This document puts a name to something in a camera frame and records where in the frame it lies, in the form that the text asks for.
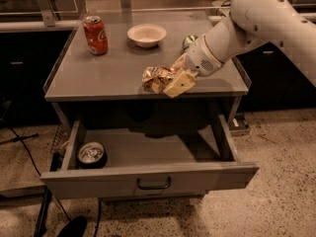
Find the soda can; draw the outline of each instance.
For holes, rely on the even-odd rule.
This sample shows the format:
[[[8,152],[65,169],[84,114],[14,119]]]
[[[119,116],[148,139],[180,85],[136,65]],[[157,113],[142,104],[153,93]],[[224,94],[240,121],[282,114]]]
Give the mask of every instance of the soda can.
[[[84,31],[90,51],[93,54],[108,52],[106,27],[98,16],[88,16],[84,20]]]

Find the black object on floor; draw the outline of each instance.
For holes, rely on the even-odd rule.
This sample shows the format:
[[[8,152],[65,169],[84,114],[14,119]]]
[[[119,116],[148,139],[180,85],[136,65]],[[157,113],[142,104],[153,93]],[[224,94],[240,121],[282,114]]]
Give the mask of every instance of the black object on floor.
[[[78,216],[66,224],[57,237],[82,237],[86,231],[87,222],[84,216]]]

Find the bowl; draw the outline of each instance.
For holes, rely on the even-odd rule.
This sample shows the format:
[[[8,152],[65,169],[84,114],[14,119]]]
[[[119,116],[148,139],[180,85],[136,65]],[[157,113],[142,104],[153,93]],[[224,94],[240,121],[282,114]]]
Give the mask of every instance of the bowl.
[[[138,25],[127,32],[128,37],[143,48],[151,48],[157,45],[166,34],[167,32],[164,28],[152,24]]]

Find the desk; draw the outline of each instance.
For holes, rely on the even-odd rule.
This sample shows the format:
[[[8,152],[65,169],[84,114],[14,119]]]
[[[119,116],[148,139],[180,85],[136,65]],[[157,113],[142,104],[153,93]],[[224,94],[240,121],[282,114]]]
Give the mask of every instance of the desk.
[[[61,170],[41,176],[50,190],[58,198],[126,199],[245,188],[258,166],[238,160],[227,125],[248,92],[232,61],[212,77],[200,78],[176,100],[145,92],[141,86],[144,68],[170,66],[182,54],[187,35],[199,36],[211,28],[206,13],[155,11],[101,17],[109,52],[91,54],[80,27],[45,95],[71,129]],[[142,49],[127,39],[127,30],[142,23],[167,30],[159,46]],[[149,101],[149,118],[139,121],[130,116],[126,109],[135,101]],[[226,115],[222,106],[228,106]],[[105,144],[106,167],[78,169],[78,146],[91,140]]]

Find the concrete floor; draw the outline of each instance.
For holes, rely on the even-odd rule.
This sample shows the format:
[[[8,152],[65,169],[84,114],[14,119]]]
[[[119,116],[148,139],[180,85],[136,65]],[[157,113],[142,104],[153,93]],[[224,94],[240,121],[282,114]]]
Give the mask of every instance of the concrete floor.
[[[115,10],[112,1],[87,0],[87,6]],[[186,5],[202,1],[201,6],[207,6],[212,0],[186,1],[190,1]],[[98,236],[315,236],[316,109],[245,113],[245,117],[251,131],[234,137],[238,155],[241,161],[260,166],[245,190],[210,192],[203,198],[102,203]],[[39,134],[26,144],[39,171],[47,171],[57,125],[17,127],[16,131],[21,136]],[[12,136],[7,128],[0,130],[0,141]],[[0,154],[0,191],[41,185],[21,143],[0,146]],[[0,236],[34,236],[40,203],[40,197],[0,202]],[[98,200],[61,203],[70,218],[88,219],[84,236],[93,236]],[[44,236],[57,236],[67,222],[54,198]]]

